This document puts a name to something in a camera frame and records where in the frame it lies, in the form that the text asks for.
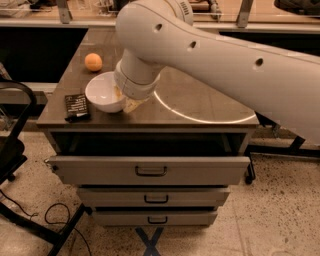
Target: open drawer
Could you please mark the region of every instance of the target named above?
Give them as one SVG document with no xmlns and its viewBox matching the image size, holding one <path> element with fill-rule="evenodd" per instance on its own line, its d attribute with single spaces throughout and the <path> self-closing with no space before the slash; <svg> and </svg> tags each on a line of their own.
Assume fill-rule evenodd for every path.
<svg viewBox="0 0 320 256">
<path fill-rule="evenodd" d="M 79 188 L 81 201 L 87 207 L 186 207 L 222 206 L 230 189 L 213 187 L 130 187 Z"/>
<path fill-rule="evenodd" d="M 63 183 L 76 185 L 238 184 L 248 157 L 54 156 L 49 163 Z"/>
</svg>

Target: speckled tile floor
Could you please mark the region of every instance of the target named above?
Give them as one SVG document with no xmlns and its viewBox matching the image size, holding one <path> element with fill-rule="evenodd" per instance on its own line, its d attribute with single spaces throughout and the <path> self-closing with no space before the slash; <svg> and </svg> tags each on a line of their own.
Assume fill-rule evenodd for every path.
<svg viewBox="0 0 320 256">
<path fill-rule="evenodd" d="M 64 185 L 44 160 L 54 154 L 45 136 L 27 125 L 21 135 L 28 161 L 16 172 L 13 183 L 1 189 L 18 201 L 32 220 L 53 230 L 61 225 L 44 221 L 47 209 L 66 204 L 71 214 L 81 203 L 76 188 Z M 209 227 L 165 227 L 153 255 L 183 256 L 317 256 L 320 255 L 320 162 L 314 159 L 253 155 L 257 179 L 231 187 L 231 194 Z M 8 200 L 3 203 L 22 214 Z M 64 222 L 67 211 L 52 209 L 48 219 Z M 135 227 L 101 227 L 86 213 L 77 229 L 92 255 L 151 255 Z M 156 227 L 142 227 L 151 240 Z M 51 244 L 0 217 L 1 256 L 47 255 Z M 60 250 L 61 256 L 89 255 L 81 236 L 73 231 Z"/>
</svg>

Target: office chair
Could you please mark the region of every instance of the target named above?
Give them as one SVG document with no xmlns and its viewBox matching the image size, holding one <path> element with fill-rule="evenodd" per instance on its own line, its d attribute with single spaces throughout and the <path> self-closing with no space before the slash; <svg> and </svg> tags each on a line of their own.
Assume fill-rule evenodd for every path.
<svg viewBox="0 0 320 256">
<path fill-rule="evenodd" d="M 27 157 L 23 155 L 24 145 L 18 136 L 37 103 L 32 90 L 20 82 L 0 77 L 0 90 L 2 89 L 20 90 L 28 96 L 30 102 L 13 124 L 9 135 L 0 136 L 0 184 L 7 179 L 12 181 L 14 179 L 13 173 L 27 160 Z"/>
<path fill-rule="evenodd" d="M 6 80 L 0 76 L 0 90 L 2 89 L 18 89 L 23 91 L 28 96 L 30 101 L 15 121 L 13 128 L 9 132 L 9 135 L 0 136 L 0 185 L 5 180 L 13 180 L 14 172 L 27 160 L 27 157 L 23 155 L 24 144 L 18 139 L 18 136 L 37 103 L 36 97 L 32 90 L 20 82 Z M 0 215 L 6 217 L 10 222 L 27 229 L 33 235 L 36 235 L 53 245 L 48 254 L 49 256 L 56 256 L 58 254 L 59 250 L 69 237 L 71 231 L 74 229 L 84 211 L 85 207 L 83 204 L 81 204 L 70 222 L 68 222 L 61 231 L 54 232 L 51 229 L 41 226 L 30 219 L 20 216 L 9 209 L 5 204 L 0 202 Z"/>
</svg>

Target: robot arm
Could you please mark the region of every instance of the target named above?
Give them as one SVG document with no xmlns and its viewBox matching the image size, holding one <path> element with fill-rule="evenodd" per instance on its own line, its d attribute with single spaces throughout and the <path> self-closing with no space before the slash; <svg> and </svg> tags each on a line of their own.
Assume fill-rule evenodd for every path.
<svg viewBox="0 0 320 256">
<path fill-rule="evenodd" d="M 125 52 L 115 80 L 128 97 L 149 97 L 170 66 L 320 144 L 319 62 L 198 30 L 187 0 L 134 1 L 116 31 Z"/>
</svg>

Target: lab bench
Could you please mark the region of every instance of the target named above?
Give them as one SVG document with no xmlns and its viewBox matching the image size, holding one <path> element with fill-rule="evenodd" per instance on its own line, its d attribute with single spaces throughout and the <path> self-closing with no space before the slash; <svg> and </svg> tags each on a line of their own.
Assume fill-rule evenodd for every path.
<svg viewBox="0 0 320 256">
<path fill-rule="evenodd" d="M 148 101 L 130 113 L 104 113 L 68 123 L 65 96 L 83 94 L 122 56 L 113 27 L 89 28 L 37 121 L 56 155 L 49 160 L 103 226 L 211 225 L 244 177 L 254 111 L 166 67 Z M 84 58 L 103 59 L 98 73 Z"/>
</svg>

